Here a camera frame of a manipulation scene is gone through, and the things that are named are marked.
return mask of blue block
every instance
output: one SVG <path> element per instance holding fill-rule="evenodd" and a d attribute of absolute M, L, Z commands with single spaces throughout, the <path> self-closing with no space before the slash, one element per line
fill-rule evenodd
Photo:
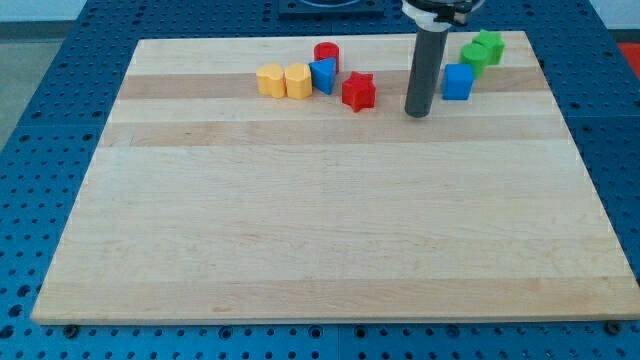
<path fill-rule="evenodd" d="M 469 64 L 447 64 L 442 79 L 444 100 L 467 100 L 473 87 L 473 71 Z"/>
<path fill-rule="evenodd" d="M 311 68 L 311 82 L 313 86 L 327 95 L 331 95 L 333 84 L 336 82 L 336 59 L 327 58 L 324 60 L 309 63 Z"/>

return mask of yellow block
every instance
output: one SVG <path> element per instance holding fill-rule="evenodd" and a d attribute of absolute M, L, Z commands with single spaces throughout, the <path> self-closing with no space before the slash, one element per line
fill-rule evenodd
<path fill-rule="evenodd" d="M 287 80 L 287 94 L 294 99 L 304 99 L 311 95 L 311 69 L 309 65 L 294 63 L 284 69 Z"/>
<path fill-rule="evenodd" d="M 260 94 L 271 95 L 274 98 L 281 98 L 287 94 L 282 66 L 278 64 L 264 65 L 256 71 L 256 77 Z"/>

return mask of wooden board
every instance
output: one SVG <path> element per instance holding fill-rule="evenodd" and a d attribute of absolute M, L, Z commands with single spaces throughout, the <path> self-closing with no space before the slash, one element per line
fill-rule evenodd
<path fill-rule="evenodd" d="M 446 62 L 475 34 L 449 36 Z M 640 290 L 529 42 L 403 112 L 414 35 L 138 44 L 32 317 L 42 324 L 638 318 Z M 260 96 L 335 41 L 377 107 Z M 345 79 L 341 74 L 339 81 Z"/>

